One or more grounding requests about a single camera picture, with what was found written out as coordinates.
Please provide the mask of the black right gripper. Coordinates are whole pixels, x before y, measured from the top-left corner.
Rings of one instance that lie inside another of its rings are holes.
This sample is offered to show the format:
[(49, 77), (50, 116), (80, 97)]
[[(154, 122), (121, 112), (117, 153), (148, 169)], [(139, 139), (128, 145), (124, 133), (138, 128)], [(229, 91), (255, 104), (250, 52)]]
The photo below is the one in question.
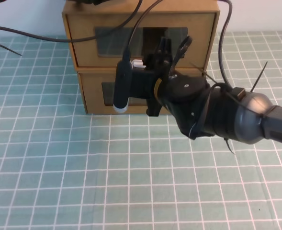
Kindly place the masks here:
[(180, 132), (196, 139), (209, 136), (201, 117), (209, 83), (203, 76), (192, 77), (175, 70), (191, 43), (192, 38), (186, 37), (172, 57), (171, 40), (162, 38), (154, 53), (145, 57), (145, 68), (132, 69), (130, 96), (146, 100), (148, 116), (159, 116), (165, 108)]

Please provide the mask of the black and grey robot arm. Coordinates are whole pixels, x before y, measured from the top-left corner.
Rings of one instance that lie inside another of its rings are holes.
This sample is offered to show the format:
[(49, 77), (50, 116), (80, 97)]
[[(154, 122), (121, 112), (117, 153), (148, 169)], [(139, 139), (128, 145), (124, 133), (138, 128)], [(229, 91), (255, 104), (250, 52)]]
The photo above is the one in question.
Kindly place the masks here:
[(282, 143), (282, 106), (264, 94), (222, 82), (210, 85), (206, 74), (191, 77), (175, 69), (191, 43), (186, 37), (172, 57), (171, 41), (163, 38), (146, 57), (145, 68), (129, 71), (130, 95), (146, 100), (147, 115), (158, 116), (165, 108), (190, 139), (216, 135), (246, 144), (262, 139)]

